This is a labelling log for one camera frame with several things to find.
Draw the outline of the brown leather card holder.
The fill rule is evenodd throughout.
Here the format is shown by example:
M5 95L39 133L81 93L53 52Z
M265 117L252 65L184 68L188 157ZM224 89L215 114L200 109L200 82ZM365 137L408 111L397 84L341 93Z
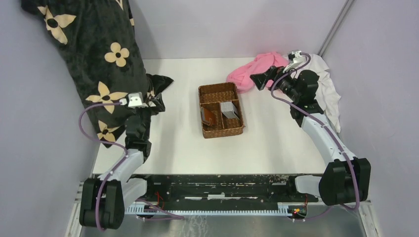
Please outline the brown leather card holder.
M200 108L200 113L201 113L202 124L207 125L207 126L216 125L216 116L212 111L210 111L210 110L208 110L204 107L201 107Z

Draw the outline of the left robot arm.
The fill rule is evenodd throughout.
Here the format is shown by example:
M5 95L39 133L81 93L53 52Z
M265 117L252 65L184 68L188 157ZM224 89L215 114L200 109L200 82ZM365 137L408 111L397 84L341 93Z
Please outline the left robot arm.
M142 178L132 175L149 157L151 151L151 117L164 112L162 95L144 98L142 93L131 93L116 103L132 111L125 120L125 143L111 142L104 138L88 135L82 126L82 134L101 144L118 146L123 154L116 163L96 178L83 183L79 222L84 227L96 227L100 231L118 229L125 216L125 210L137 198L148 201L155 196L155 187Z

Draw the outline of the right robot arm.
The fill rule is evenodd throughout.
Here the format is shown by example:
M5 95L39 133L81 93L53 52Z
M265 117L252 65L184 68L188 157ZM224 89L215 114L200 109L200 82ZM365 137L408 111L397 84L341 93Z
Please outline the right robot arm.
M310 194L319 197L328 206L359 203L368 199L371 164L366 158L358 158L338 138L327 116L315 99L319 76L311 70L303 70L294 78L295 69L270 67L266 72L250 76L258 90L271 80L269 87L283 92L289 100L290 114L297 125L311 138L323 158L326 169L321 176L300 175L286 186L286 197L299 201Z

